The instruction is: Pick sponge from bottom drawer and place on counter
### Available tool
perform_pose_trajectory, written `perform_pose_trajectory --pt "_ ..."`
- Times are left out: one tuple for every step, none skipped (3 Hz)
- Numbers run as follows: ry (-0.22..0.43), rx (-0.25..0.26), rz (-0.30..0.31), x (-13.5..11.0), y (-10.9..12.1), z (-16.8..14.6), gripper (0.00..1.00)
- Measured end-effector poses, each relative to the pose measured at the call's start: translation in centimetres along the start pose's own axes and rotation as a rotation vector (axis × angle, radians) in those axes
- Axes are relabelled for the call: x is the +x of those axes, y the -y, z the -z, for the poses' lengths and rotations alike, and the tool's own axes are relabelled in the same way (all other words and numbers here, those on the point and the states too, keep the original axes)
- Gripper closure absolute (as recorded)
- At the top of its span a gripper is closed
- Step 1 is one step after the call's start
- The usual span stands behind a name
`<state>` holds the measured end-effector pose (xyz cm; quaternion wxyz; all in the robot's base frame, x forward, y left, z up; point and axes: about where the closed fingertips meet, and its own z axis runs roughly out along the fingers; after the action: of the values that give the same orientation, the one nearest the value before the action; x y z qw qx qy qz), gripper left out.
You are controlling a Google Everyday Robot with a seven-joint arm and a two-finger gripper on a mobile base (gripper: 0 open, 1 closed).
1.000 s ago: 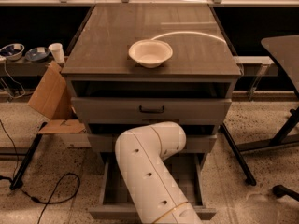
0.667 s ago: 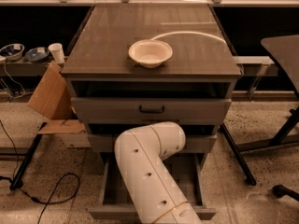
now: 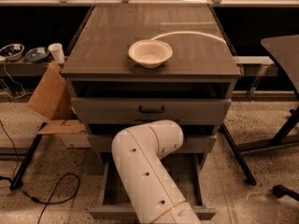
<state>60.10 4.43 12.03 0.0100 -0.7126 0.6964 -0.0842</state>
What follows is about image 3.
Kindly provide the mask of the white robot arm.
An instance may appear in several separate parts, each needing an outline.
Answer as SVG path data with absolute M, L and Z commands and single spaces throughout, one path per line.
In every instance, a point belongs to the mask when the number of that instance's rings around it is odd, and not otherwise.
M 140 224 L 202 224 L 162 164 L 183 138 L 179 125 L 167 119 L 126 128 L 113 138 L 113 161 Z

